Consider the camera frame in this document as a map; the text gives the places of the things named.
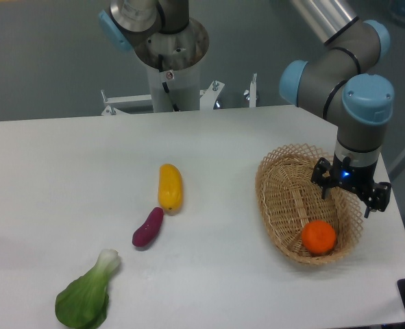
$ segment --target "screw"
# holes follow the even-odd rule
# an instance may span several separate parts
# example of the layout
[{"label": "screw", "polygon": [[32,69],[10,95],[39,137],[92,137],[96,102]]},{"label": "screw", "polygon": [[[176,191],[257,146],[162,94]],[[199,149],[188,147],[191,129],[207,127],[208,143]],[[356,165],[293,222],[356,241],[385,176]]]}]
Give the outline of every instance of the screw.
[{"label": "screw", "polygon": [[103,98],[103,102],[104,102],[104,103],[107,103],[107,102],[108,102],[108,98],[107,98],[106,95],[105,95],[105,90],[102,89],[102,90],[100,91],[100,93],[101,93],[101,98]]},{"label": "screw", "polygon": [[217,87],[219,87],[219,82],[215,80],[213,81],[213,91],[217,91]]}]

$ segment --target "orange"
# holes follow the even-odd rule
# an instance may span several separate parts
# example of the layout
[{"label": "orange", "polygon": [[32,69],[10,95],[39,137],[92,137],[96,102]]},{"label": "orange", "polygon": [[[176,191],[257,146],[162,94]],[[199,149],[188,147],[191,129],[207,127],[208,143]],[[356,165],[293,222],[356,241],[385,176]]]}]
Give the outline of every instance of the orange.
[{"label": "orange", "polygon": [[301,240],[311,254],[320,255],[334,248],[336,232],[325,221],[311,221],[304,226]]}]

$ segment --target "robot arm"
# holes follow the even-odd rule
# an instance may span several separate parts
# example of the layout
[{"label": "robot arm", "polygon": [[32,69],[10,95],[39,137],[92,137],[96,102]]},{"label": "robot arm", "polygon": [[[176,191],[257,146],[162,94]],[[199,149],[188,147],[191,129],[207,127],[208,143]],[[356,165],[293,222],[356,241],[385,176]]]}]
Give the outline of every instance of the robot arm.
[{"label": "robot arm", "polygon": [[122,50],[130,50],[157,32],[176,34],[189,23],[188,0],[111,0],[99,15],[110,40]]},{"label": "robot arm", "polygon": [[291,63],[280,80],[280,94],[338,126],[333,165],[320,159],[311,180],[322,188],[322,198],[335,186],[357,194],[367,206],[365,217],[384,211],[391,184],[375,183],[373,175],[394,90],[383,77],[363,73],[388,51],[388,31],[375,21],[362,22],[344,0],[291,2],[328,52],[313,63]]}]

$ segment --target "white table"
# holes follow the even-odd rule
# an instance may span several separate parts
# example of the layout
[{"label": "white table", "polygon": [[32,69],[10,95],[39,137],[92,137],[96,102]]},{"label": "white table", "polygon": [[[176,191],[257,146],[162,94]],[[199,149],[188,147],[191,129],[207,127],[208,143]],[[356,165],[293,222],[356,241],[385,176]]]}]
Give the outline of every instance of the white table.
[{"label": "white table", "polygon": [[[347,258],[309,268],[269,241],[260,160],[289,143],[333,152],[336,128],[292,106],[0,122],[0,329],[62,328],[56,295],[103,248],[123,265],[101,328],[331,328],[405,320],[405,232],[394,196]],[[182,212],[144,252],[158,169],[184,178]],[[380,159],[376,179],[388,180]]]}]

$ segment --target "metal bracket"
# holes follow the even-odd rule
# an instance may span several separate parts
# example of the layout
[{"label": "metal bracket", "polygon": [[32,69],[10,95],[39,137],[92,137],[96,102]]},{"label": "metal bracket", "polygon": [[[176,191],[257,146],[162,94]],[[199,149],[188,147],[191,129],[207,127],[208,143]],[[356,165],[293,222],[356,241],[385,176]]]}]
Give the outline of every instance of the metal bracket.
[{"label": "metal bracket", "polygon": [[[212,110],[215,107],[217,97],[219,97],[224,86],[225,86],[224,83],[215,80],[210,84],[210,87],[208,87],[207,90],[201,90],[200,91],[201,99],[199,101],[200,110],[203,111]],[[105,110],[101,113],[101,115],[129,114],[120,111],[117,108],[130,109],[152,105],[151,95],[107,98],[105,95],[105,91],[102,89],[101,96],[103,98],[103,104],[105,106]]]}]

